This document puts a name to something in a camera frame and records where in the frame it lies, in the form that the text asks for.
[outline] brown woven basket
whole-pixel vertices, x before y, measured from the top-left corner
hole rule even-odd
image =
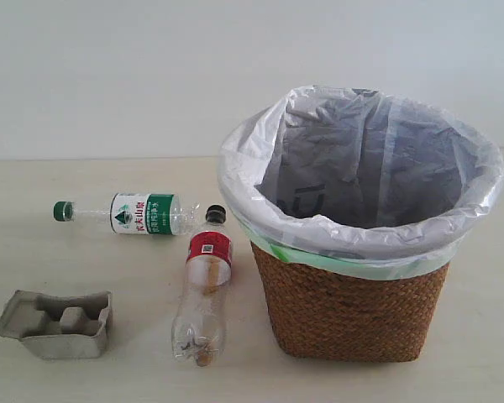
[[[402,362],[418,357],[449,264],[403,280],[364,280],[287,264],[252,243],[280,347],[295,357]]]

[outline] plastic bottle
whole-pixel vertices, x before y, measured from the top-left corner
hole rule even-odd
[[[115,233],[182,235],[197,226],[199,205],[182,207],[178,195],[117,193],[108,205],[94,209],[58,201],[53,213],[56,221],[105,225]]]
[[[206,220],[191,238],[181,304],[171,331],[174,357],[192,358],[200,367],[212,363],[224,349],[224,300],[232,258],[224,208],[210,206]]]

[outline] table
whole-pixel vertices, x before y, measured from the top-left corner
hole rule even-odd
[[[422,356],[406,364],[294,359],[276,345],[250,246],[234,218],[228,342],[212,367],[171,355],[186,237],[123,236],[54,222],[57,200],[174,191],[223,202],[213,158],[0,162],[0,314],[17,289],[113,293],[99,359],[43,361],[0,338],[0,402],[504,402],[504,193],[465,240]]]

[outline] molded pulp tray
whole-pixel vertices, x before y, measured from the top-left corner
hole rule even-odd
[[[17,290],[0,317],[0,336],[42,359],[93,359],[107,347],[111,324],[108,291],[62,298]]]

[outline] white plastic bag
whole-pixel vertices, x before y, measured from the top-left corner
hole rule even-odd
[[[292,90],[236,128],[221,155],[221,192],[249,235],[374,267],[362,277],[378,280],[451,259],[504,181],[500,150],[476,130],[368,90]]]

